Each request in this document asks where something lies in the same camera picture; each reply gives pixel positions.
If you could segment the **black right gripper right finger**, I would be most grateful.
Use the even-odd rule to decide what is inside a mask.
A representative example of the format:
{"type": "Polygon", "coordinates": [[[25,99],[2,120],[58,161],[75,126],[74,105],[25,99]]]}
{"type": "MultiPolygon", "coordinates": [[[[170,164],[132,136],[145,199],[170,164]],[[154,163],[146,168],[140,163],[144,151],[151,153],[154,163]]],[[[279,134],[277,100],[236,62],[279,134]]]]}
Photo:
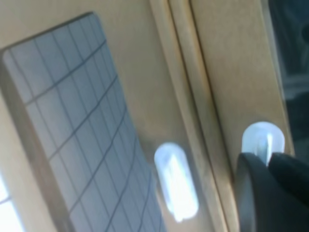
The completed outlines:
{"type": "Polygon", "coordinates": [[[284,153],[273,153],[268,170],[289,194],[309,204],[309,166],[284,153]]]}

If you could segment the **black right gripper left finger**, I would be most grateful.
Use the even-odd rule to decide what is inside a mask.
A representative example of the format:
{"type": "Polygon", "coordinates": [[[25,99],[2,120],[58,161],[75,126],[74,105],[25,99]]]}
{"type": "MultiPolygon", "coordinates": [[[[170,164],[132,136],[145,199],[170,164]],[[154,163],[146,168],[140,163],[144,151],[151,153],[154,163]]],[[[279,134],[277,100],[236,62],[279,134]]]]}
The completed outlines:
{"type": "Polygon", "coordinates": [[[309,205],[289,194],[257,156],[242,153],[235,175],[242,232],[307,232],[309,205]]]}

